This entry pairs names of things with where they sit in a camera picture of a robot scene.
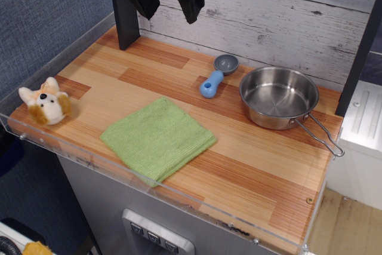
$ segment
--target wire handle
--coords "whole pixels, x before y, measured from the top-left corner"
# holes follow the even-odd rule
[[[321,127],[321,129],[324,130],[324,132],[326,132],[326,134],[328,135],[328,138],[329,140],[336,146],[338,147],[338,149],[341,151],[341,153],[336,153],[334,152],[334,150],[328,145],[328,143],[322,139],[319,139],[318,137],[316,137],[310,130],[308,130],[307,127],[305,127],[301,122],[299,122],[298,119],[292,119],[292,121],[296,121],[296,123],[298,123],[301,128],[303,128],[308,134],[311,135],[311,137],[313,137],[315,140],[319,141],[320,143],[322,143],[323,145],[326,146],[326,148],[335,156],[343,156],[345,154],[345,151],[343,148],[341,148],[341,146],[335,142],[335,140],[333,140],[332,136],[330,135],[330,132],[311,114],[311,113],[308,113],[308,115]]]

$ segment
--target wooden countertop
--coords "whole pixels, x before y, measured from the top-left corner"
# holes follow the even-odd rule
[[[168,97],[211,130],[217,143],[163,181],[199,202],[173,198],[176,193],[163,186],[153,190],[218,219],[233,232],[295,253],[293,245],[304,241],[331,154],[300,127],[272,131],[245,117],[238,87],[250,67],[240,66],[224,77],[214,98],[203,98],[199,86],[214,70],[213,61],[211,56],[144,37],[121,51],[114,27],[56,76],[60,89],[71,98],[71,117],[39,127],[22,104],[11,118],[23,124],[14,121],[10,126],[34,134],[34,141],[49,143],[52,150],[64,147],[78,158],[86,157],[82,150],[106,158],[110,162],[97,156],[91,161],[129,176],[99,136],[111,123]],[[336,138],[343,120],[334,115],[340,93],[321,87],[319,92],[320,101],[312,114]],[[306,126],[326,138],[311,119]],[[308,204],[308,198],[315,203]]]

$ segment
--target silver button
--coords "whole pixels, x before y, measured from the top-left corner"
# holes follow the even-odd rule
[[[173,243],[165,241],[165,246],[166,246],[167,250],[169,250],[175,254],[178,254],[178,247],[176,245],[174,245]]]
[[[136,233],[136,234],[139,234],[139,235],[143,235],[143,229],[142,227],[134,224],[133,222],[130,223],[131,224],[131,228],[133,229],[133,231]]]
[[[154,242],[155,244],[161,244],[161,239],[154,233],[148,232],[147,236],[149,237],[151,242]]]

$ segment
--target folded cloth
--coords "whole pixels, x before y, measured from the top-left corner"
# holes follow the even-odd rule
[[[130,169],[156,182],[216,141],[212,132],[165,97],[113,123],[100,138]]]

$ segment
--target plush dog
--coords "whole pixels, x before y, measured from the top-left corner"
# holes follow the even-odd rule
[[[28,112],[40,125],[54,125],[70,115],[71,105],[66,93],[60,92],[58,83],[49,77],[40,90],[19,88],[21,99],[27,104]]]

